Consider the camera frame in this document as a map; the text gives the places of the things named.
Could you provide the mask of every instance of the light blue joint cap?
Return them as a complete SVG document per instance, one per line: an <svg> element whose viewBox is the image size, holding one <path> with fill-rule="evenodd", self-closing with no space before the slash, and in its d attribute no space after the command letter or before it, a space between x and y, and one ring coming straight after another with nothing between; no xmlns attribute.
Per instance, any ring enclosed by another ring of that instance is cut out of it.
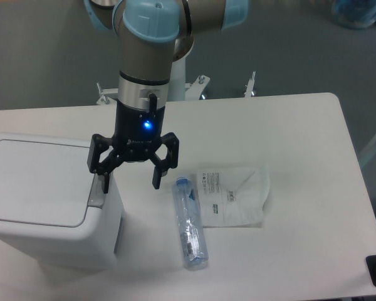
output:
<svg viewBox="0 0 376 301"><path fill-rule="evenodd" d="M123 22L135 36L165 43L179 32L180 7L174 0L127 0Z"/></svg>
<svg viewBox="0 0 376 301"><path fill-rule="evenodd" d="M226 10L221 29L226 29L245 21L248 15L248 0L226 0Z"/></svg>
<svg viewBox="0 0 376 301"><path fill-rule="evenodd" d="M117 32L115 31L114 15L115 15L115 12L117 11L118 6L121 4L121 2L123 2L123 0L118 0L118 3L114 5L114 8L113 8L112 24L113 24L113 29L114 29L115 34L117 34Z"/></svg>

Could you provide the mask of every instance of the clear plastic bottle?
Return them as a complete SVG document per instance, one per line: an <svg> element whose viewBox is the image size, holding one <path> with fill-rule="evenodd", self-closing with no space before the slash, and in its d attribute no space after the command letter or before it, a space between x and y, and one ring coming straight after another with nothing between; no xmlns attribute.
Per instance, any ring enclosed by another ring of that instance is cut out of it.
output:
<svg viewBox="0 0 376 301"><path fill-rule="evenodd" d="M186 268L190 268L209 259L201 221L201 209L193 183L185 177L178 178L173 185L173 198L184 264Z"/></svg>
<svg viewBox="0 0 376 301"><path fill-rule="evenodd" d="M376 0L335 0L334 18L348 28L367 28L376 22Z"/></svg>

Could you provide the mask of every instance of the silver robot arm segment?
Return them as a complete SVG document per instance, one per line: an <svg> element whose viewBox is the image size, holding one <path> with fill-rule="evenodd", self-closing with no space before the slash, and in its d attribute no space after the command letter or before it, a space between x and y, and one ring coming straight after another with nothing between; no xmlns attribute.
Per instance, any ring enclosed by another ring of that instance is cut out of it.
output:
<svg viewBox="0 0 376 301"><path fill-rule="evenodd" d="M112 138L93 135L88 156L89 170L100 176L104 193L110 173L123 162L151 160L156 189L161 177L177 167L178 138L160 136L175 40L239 24L247 12L248 0L124 0L114 6L112 23L122 43L115 132ZM162 144L165 159L156 154Z"/></svg>

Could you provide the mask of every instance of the metal bracket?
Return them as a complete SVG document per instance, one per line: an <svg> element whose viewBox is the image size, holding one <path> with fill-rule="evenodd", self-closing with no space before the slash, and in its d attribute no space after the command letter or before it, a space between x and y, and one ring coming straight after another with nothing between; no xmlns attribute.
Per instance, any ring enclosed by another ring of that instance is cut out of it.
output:
<svg viewBox="0 0 376 301"><path fill-rule="evenodd" d="M205 88L211 81L210 77L200 75L194 83L186 83L185 100L204 100L207 98ZM115 105L118 98L118 89L102 89L99 83L96 83L99 99L97 105Z"/></svg>
<svg viewBox="0 0 376 301"><path fill-rule="evenodd" d="M207 98L204 93L205 88L210 83L210 77L200 75L194 83L185 85L185 100L205 100Z"/></svg>
<svg viewBox="0 0 376 301"><path fill-rule="evenodd" d="M246 85L246 91L245 91L245 94L244 94L244 98L255 97L256 94L257 94L257 91L254 88L255 75L256 75L256 71L253 71L252 77L249 79L248 84Z"/></svg>

